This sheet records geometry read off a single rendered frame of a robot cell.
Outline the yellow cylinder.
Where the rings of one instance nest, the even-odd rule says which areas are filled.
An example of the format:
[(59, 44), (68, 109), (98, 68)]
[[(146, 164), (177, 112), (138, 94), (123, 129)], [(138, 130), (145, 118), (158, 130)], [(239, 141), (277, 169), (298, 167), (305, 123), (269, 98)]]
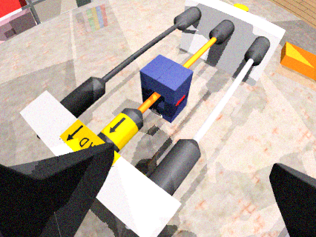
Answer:
[(244, 10), (244, 11), (248, 12), (248, 8), (245, 5), (235, 3), (235, 5), (233, 5), (233, 7), (236, 7), (236, 8), (239, 8), (241, 10)]

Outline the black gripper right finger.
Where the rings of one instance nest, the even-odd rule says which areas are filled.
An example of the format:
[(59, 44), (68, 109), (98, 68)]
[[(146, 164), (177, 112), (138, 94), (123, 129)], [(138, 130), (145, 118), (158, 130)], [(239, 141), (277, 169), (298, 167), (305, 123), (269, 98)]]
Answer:
[(269, 181), (290, 237), (316, 237), (316, 178), (274, 163)]

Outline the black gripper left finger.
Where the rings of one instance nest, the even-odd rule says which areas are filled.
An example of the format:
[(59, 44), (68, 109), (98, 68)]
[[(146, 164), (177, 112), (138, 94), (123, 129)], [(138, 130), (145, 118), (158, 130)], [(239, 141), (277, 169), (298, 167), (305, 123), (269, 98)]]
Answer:
[(0, 165), (0, 237), (74, 237), (111, 171), (114, 144)]

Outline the orange rectangular block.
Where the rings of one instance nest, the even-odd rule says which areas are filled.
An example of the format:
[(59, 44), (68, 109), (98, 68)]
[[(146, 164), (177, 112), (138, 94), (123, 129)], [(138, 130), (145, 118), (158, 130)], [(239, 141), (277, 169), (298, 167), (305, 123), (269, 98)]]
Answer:
[(316, 55), (286, 42), (280, 51), (280, 64), (316, 81)]

